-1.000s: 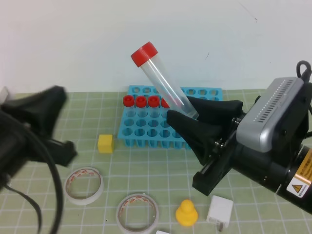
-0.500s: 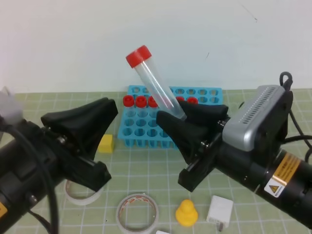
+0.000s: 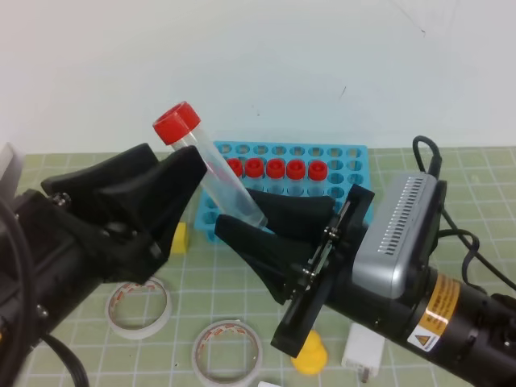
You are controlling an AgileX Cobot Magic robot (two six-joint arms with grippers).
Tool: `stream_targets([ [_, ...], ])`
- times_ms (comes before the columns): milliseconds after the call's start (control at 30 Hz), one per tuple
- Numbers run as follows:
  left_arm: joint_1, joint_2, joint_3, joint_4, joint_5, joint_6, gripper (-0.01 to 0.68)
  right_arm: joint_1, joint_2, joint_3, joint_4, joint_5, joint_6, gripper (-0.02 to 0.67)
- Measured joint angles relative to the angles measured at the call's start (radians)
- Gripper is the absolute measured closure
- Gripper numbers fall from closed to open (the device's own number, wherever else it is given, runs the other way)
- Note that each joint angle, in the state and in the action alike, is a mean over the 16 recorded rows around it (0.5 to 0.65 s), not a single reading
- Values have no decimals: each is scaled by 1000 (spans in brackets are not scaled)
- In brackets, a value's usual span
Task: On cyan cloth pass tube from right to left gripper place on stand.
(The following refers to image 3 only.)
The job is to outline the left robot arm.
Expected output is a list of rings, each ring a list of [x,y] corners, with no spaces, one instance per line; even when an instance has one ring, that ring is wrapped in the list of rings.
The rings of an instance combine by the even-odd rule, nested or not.
[[[1,205],[2,385],[40,342],[69,356],[51,332],[100,284],[143,284],[166,263],[205,173],[193,146],[159,160],[141,144]]]

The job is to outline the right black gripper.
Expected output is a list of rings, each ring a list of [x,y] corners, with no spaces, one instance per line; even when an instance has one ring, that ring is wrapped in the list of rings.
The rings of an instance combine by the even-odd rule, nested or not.
[[[274,301],[290,304],[271,345],[298,357],[339,273],[364,237],[375,193],[353,185],[339,212],[328,196],[294,197],[248,189],[272,233],[220,215],[215,234],[261,279]]]

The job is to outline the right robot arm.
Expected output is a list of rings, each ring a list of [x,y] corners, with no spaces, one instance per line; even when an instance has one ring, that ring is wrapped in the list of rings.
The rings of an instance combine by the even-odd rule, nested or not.
[[[268,216],[265,230],[222,214],[216,235],[258,275],[287,311],[273,346],[297,356],[327,306],[475,386],[515,383],[515,300],[488,295],[428,264],[441,236],[437,185],[398,296],[354,274],[372,225],[364,217],[372,191],[352,186],[340,211],[328,196],[289,197],[252,191]]]

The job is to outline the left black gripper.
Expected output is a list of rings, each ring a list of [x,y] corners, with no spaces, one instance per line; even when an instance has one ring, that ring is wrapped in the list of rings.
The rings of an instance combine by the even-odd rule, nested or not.
[[[78,215],[29,189],[11,202],[30,251],[35,303],[47,311],[31,331],[53,330],[100,284],[143,284],[167,261],[177,224],[206,174],[194,146],[158,162],[148,144],[76,172],[48,177],[44,192],[68,194]]]

